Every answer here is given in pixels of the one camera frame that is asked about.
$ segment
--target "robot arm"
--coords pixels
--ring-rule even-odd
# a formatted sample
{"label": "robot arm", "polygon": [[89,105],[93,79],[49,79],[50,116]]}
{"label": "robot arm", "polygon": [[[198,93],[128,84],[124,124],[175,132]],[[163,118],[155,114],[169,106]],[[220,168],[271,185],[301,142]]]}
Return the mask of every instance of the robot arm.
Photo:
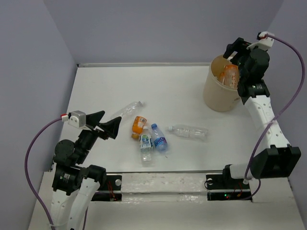
{"label": "robot arm", "polygon": [[69,125],[82,131],[75,142],[62,140],[55,147],[53,161],[57,165],[50,214],[58,230],[78,230],[94,193],[106,182],[104,168],[76,166],[84,162],[98,138],[116,138],[121,117],[100,123],[104,114],[104,111],[90,115],[74,111],[61,116],[62,121],[68,121]]}
{"label": "robot arm", "polygon": [[[259,136],[275,117],[269,90],[262,80],[270,61],[266,51],[274,42],[266,34],[271,33],[259,33],[259,41],[253,44],[238,38],[227,46],[224,53],[224,58],[229,58],[233,52],[237,52],[231,62],[239,68],[238,94],[248,109]],[[290,145],[278,122],[273,121],[252,159],[247,179],[288,177],[300,156],[299,148]],[[224,178],[244,179],[247,166],[247,163],[227,165],[223,170]]]}
{"label": "robot arm", "polygon": [[90,165],[87,168],[85,178],[82,180],[80,190],[71,207],[67,229],[78,230],[85,211],[92,200],[93,195],[101,185],[106,182],[106,169]]}

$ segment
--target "plastic bucket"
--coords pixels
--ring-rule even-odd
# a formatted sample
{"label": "plastic bucket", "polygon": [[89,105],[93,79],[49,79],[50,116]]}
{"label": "plastic bucket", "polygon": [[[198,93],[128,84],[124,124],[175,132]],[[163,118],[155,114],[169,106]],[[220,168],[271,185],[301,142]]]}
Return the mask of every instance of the plastic bucket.
{"label": "plastic bucket", "polygon": [[224,66],[229,64],[231,64],[230,61],[223,58],[223,55],[217,56],[210,64],[203,90],[203,99],[206,105],[218,112],[232,110],[241,101],[237,90],[223,85],[216,77],[223,72]]}

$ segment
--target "plastic bottle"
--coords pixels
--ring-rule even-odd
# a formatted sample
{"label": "plastic bottle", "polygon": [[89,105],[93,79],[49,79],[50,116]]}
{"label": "plastic bottle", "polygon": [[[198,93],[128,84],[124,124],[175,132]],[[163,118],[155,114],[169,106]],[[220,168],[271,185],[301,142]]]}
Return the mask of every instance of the plastic bottle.
{"label": "plastic bottle", "polygon": [[227,65],[224,68],[224,73],[225,73],[224,84],[233,89],[237,89],[239,78],[240,78],[238,66]]}
{"label": "plastic bottle", "polygon": [[119,110],[118,112],[114,113],[111,116],[111,119],[121,116],[122,118],[121,123],[123,123],[123,121],[129,119],[130,117],[135,116],[136,113],[139,112],[142,107],[143,107],[143,104],[141,102],[132,102],[128,104],[126,107]]}
{"label": "plastic bottle", "polygon": [[174,133],[178,137],[201,141],[204,141],[206,139],[206,135],[208,132],[206,128],[192,127],[186,125],[169,126],[168,131]]}
{"label": "plastic bottle", "polygon": [[155,148],[159,152],[164,152],[167,149],[167,141],[162,131],[158,128],[157,124],[152,124],[152,136]]}
{"label": "plastic bottle", "polygon": [[153,141],[147,126],[143,127],[143,132],[140,135],[140,149],[141,149],[142,161],[143,162],[152,161],[151,153],[153,151]]}
{"label": "plastic bottle", "polygon": [[146,124],[147,120],[146,118],[142,117],[142,116],[137,116],[134,119],[133,125],[132,125],[132,135],[131,137],[133,139],[138,140],[140,137],[140,134],[143,132],[143,126]]}

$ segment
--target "empty plastic bottle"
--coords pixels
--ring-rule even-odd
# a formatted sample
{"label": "empty plastic bottle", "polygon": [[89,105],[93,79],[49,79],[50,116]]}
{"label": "empty plastic bottle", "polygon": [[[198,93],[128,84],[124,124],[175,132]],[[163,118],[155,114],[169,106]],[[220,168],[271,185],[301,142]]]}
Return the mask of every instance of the empty plastic bottle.
{"label": "empty plastic bottle", "polygon": [[152,136],[155,148],[159,152],[164,152],[167,150],[167,141],[164,137],[162,131],[158,128],[157,124],[152,124]]}
{"label": "empty plastic bottle", "polygon": [[178,137],[201,141],[204,141],[206,139],[206,135],[208,132],[206,128],[192,127],[186,125],[169,126],[168,131],[172,132]]}
{"label": "empty plastic bottle", "polygon": [[147,126],[143,127],[143,132],[140,135],[140,149],[142,161],[150,163],[152,161],[153,142]]}
{"label": "empty plastic bottle", "polygon": [[139,112],[142,107],[143,104],[141,102],[132,102],[118,112],[114,113],[111,116],[111,119],[121,116],[121,123],[123,123],[123,121],[126,121],[130,117],[135,116],[136,113]]}

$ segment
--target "lavender wall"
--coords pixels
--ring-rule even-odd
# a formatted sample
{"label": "lavender wall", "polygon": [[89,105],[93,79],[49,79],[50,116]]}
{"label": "lavender wall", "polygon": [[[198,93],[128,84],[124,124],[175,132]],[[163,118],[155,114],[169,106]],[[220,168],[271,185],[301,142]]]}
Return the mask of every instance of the lavender wall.
{"label": "lavender wall", "polygon": [[[284,1],[269,31],[292,45],[307,63],[307,1]],[[288,47],[275,42],[269,51],[271,60],[265,80],[269,86],[272,106],[279,111],[295,93],[301,78],[300,62]],[[302,157],[290,176],[301,216],[307,226],[307,82],[291,107],[279,119],[280,126],[293,146],[299,146]]]}
{"label": "lavender wall", "polygon": [[210,62],[282,0],[44,0],[77,63]]}
{"label": "lavender wall", "polygon": [[[24,155],[40,128],[66,112],[76,64],[42,0],[1,1],[0,31],[0,228],[25,230],[35,197],[25,180]],[[31,152],[36,189],[61,127],[51,127]]]}

